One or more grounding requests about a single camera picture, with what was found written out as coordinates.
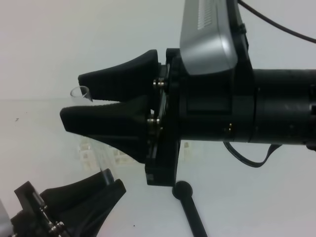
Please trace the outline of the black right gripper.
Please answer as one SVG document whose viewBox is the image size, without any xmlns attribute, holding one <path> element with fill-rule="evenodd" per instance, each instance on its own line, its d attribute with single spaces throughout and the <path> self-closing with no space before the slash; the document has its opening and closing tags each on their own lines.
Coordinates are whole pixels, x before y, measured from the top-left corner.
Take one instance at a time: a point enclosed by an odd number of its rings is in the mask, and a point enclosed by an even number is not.
<svg viewBox="0 0 316 237">
<path fill-rule="evenodd" d="M 191 76 L 180 50 L 166 51 L 165 110 L 156 126 L 147 184 L 173 186 L 182 140 L 249 142 L 255 120 L 254 73 L 247 53 L 230 70 Z"/>
</svg>

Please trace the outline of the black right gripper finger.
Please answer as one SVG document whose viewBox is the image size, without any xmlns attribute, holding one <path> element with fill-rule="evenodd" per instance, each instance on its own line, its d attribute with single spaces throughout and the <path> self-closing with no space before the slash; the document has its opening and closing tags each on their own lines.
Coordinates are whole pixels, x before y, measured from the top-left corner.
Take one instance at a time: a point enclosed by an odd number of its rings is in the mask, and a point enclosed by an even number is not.
<svg viewBox="0 0 316 237">
<path fill-rule="evenodd" d="M 78 76 L 94 100 L 125 102 L 153 91 L 158 78 L 158 52 L 149 50 L 126 63 Z"/>
<path fill-rule="evenodd" d="M 72 106 L 60 111 L 67 132 L 110 145 L 145 163 L 149 152 L 148 96 L 108 105 Z"/>
</svg>

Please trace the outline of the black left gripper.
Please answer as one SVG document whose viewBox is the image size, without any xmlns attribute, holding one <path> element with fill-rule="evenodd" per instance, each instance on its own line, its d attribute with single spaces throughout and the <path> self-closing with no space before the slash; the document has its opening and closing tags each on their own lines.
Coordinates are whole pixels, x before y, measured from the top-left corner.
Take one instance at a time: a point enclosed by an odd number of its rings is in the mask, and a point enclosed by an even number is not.
<svg viewBox="0 0 316 237">
<path fill-rule="evenodd" d="M 29 181 L 14 192 L 22 210 L 10 219 L 12 237 L 95 237 L 126 189 L 106 169 L 41 195 Z M 48 209 L 62 222 L 53 219 Z"/>
</svg>

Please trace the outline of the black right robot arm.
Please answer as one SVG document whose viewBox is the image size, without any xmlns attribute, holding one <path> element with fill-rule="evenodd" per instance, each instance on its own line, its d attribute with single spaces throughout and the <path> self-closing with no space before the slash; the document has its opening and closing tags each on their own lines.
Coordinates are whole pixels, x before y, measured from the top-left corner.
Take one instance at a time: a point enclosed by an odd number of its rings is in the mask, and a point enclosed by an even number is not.
<svg viewBox="0 0 316 237">
<path fill-rule="evenodd" d="M 233 142 L 316 148 L 315 70 L 252 69 L 242 61 L 220 73 L 191 76 L 180 50 L 166 63 L 149 50 L 127 63 L 80 75 L 108 105 L 60 111 L 67 132 L 115 147 L 145 165 L 147 183 L 173 186 L 182 140 L 219 141 L 244 164 Z"/>
</svg>

